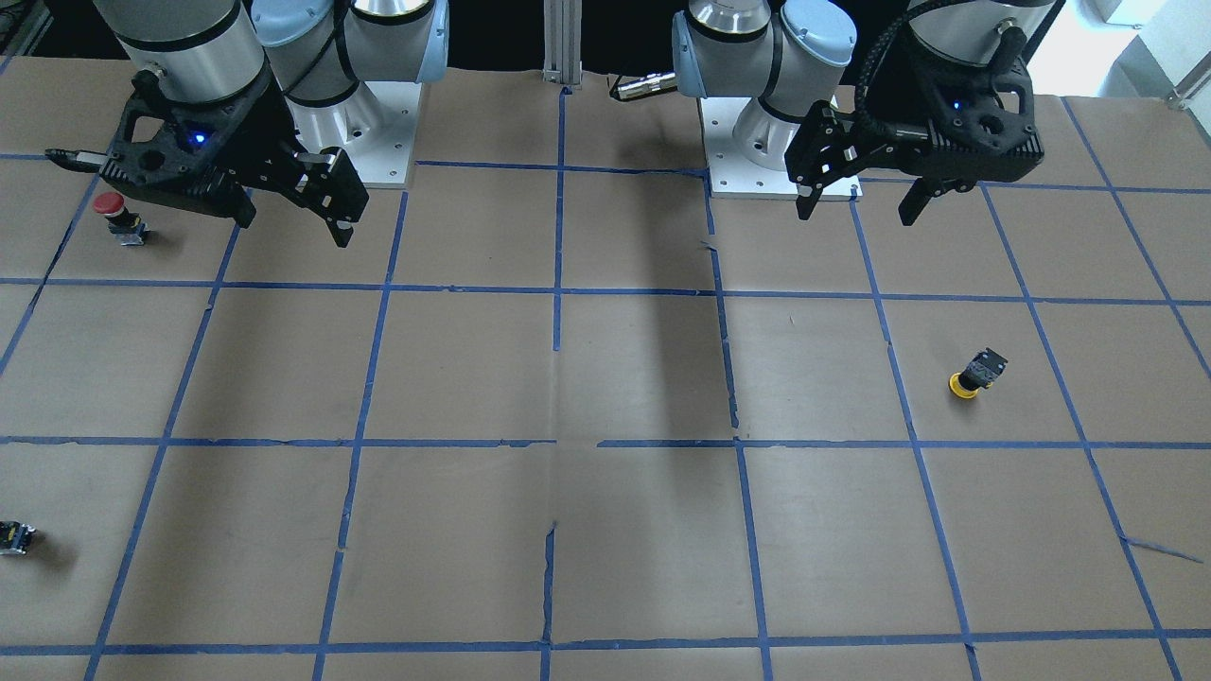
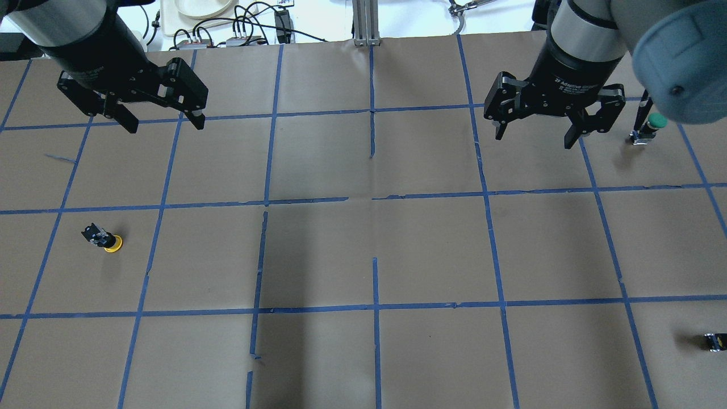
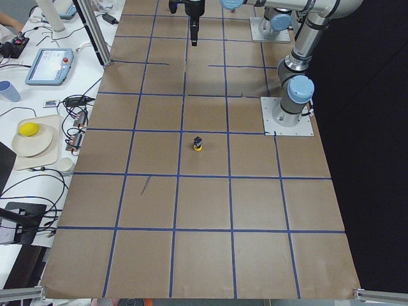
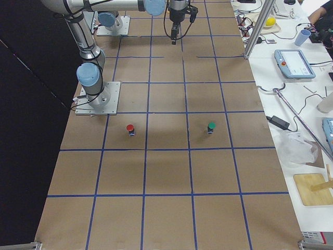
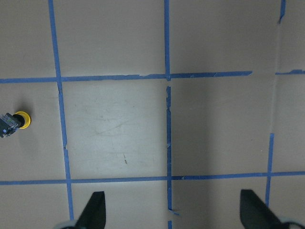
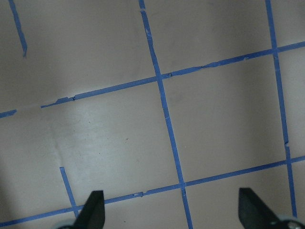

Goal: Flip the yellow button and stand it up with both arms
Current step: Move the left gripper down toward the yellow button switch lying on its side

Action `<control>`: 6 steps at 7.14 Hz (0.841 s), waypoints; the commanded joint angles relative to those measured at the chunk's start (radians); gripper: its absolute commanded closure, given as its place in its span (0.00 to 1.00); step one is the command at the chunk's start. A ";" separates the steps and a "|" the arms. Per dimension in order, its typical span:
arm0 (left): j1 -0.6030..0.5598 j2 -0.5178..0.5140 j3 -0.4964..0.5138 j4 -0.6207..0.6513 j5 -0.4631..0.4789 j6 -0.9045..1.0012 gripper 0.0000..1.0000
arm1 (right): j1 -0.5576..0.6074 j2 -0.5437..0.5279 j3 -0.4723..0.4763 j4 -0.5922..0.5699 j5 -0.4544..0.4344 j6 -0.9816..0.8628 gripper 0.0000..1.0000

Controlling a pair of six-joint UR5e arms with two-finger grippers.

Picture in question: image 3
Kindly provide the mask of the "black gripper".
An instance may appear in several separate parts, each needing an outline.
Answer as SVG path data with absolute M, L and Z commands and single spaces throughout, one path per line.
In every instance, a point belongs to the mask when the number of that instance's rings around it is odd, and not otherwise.
M 198 44 L 199 18 L 205 12 L 205 1 L 169 0 L 168 7 L 170 13 L 175 14 L 177 12 L 178 5 L 180 4 L 184 5 L 186 15 L 190 17 L 190 40 L 191 45 L 196 47 Z

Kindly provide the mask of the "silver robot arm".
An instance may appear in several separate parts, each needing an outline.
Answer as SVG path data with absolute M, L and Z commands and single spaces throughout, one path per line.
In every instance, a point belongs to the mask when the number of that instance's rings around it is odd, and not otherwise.
M 252 4 L 254 7 L 265 7 L 262 17 L 250 18 L 252 41 L 289 43 L 288 28 L 292 23 L 292 11 L 267 7 L 265 3 L 266 1 L 255 1 Z M 175 14 L 180 4 L 184 5 L 184 11 L 189 17 L 191 45 L 196 47 L 200 30 L 200 17 L 205 13 L 205 1 L 168 1 L 170 13 Z
M 223 8 L 232 10 L 243 4 L 307 11 L 308 14 L 295 39 L 292 51 L 278 65 L 282 99 L 272 111 L 273 119 L 281 126 L 296 126 L 304 106 L 311 100 L 314 83 L 305 76 L 312 54 L 330 20 L 352 14 L 361 1 L 221 1 Z

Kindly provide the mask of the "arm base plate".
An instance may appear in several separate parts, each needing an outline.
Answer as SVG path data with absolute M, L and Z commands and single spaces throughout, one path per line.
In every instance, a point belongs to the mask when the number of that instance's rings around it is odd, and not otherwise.
M 276 15 L 267 20 L 264 17 L 251 17 L 251 36 L 255 42 L 289 43 L 288 27 L 291 25 L 291 17 L 288 15 Z
M 298 114 L 286 113 L 278 97 L 261 97 L 264 134 L 267 136 L 314 136 L 307 105 Z

